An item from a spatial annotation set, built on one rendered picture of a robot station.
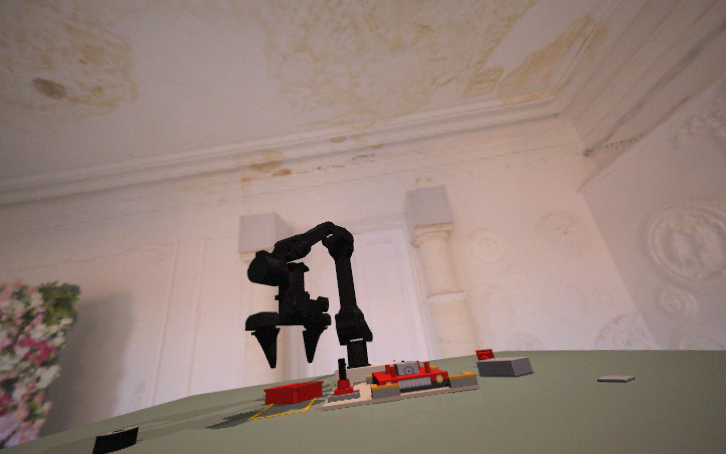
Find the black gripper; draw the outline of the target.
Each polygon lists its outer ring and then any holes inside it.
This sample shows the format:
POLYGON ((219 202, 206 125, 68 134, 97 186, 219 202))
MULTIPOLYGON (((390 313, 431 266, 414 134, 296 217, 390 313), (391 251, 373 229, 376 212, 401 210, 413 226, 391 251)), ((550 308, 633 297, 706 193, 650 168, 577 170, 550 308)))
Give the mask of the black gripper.
POLYGON ((318 341, 322 332, 332 325, 331 316, 322 313, 322 317, 312 314, 302 314, 294 310, 287 314, 287 304, 291 295, 299 297, 309 296, 302 286, 288 286, 279 289, 275 300, 279 300, 279 313, 275 311, 260 311, 251 315, 245 322, 245 331, 255 331, 254 335, 259 342, 271 368, 276 367, 276 338, 281 328, 275 326, 303 325, 303 338, 308 363, 313 363, 318 341))

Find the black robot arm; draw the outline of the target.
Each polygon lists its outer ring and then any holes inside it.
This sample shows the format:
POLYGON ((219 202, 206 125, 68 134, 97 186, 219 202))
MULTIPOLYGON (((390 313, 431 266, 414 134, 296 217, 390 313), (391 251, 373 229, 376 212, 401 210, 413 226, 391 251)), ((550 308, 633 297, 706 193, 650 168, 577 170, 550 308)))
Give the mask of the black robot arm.
MULTIPOLYGON (((304 272, 308 272, 309 268, 304 262, 291 261, 306 257, 311 247, 320 240, 335 260, 340 299, 340 310, 335 314, 335 321, 340 346, 347 346, 347 369, 371 366, 368 364, 366 343, 373 342, 373 334, 356 303, 350 261, 354 238, 347 229, 327 221, 303 234, 277 241, 272 253, 266 250, 256 252, 256 257, 247 268, 247 277, 253 283, 279 286, 279 289, 288 286, 305 288, 304 272), (333 235, 327 237, 330 234, 333 235), (353 340, 359 338, 363 339, 353 340)), ((317 300, 310 299, 310 294, 304 297, 291 295, 287 304, 287 314, 295 310, 306 316, 314 314, 322 317, 322 313, 328 309, 329 298, 318 296, 317 300)))

